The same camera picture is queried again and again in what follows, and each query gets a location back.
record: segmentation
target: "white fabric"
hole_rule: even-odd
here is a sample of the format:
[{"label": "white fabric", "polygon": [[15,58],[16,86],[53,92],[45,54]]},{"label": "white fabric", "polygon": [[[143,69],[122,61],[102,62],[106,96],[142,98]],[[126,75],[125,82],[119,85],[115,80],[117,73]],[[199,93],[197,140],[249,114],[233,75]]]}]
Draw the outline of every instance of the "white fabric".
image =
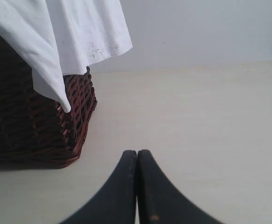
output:
[{"label": "white fabric", "polygon": [[0,35],[31,66],[34,89],[66,112],[62,75],[132,47],[119,0],[0,0]]}]

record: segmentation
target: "white cloth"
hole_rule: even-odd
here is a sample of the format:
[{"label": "white cloth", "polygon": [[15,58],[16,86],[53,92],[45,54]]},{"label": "white cloth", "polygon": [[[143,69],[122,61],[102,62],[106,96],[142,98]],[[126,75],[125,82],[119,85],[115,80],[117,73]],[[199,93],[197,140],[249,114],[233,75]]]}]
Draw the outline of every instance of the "white cloth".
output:
[{"label": "white cloth", "polygon": [[31,66],[34,89],[66,112],[62,75],[132,47],[119,0],[0,0],[0,35]]}]

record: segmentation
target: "wall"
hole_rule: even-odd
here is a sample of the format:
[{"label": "wall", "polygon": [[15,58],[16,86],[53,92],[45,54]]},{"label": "wall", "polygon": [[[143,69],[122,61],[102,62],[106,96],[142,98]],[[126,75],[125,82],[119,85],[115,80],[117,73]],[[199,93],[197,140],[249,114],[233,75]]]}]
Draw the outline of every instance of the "wall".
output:
[{"label": "wall", "polygon": [[132,71],[272,60],[272,0],[121,0],[134,48],[92,66]]}]

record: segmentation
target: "white floor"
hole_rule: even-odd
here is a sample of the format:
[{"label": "white floor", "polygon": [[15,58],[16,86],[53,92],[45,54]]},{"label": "white floor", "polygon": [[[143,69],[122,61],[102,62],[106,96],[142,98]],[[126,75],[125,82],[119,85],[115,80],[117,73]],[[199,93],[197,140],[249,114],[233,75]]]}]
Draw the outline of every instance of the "white floor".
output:
[{"label": "white floor", "polygon": [[150,149],[175,186],[227,224],[272,224],[272,62],[93,75],[82,156],[0,171],[0,224],[53,224],[86,203],[125,149]]}]

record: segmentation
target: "woven wicker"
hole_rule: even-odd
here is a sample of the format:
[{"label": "woven wicker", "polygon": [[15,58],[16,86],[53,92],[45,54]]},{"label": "woven wicker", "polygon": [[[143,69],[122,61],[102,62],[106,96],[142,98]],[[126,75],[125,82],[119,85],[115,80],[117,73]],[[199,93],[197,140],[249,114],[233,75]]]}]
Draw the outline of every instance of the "woven wicker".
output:
[{"label": "woven wicker", "polygon": [[79,158],[97,103],[89,72],[64,76],[65,113],[33,90],[31,68],[0,37],[0,164],[62,168]]}]

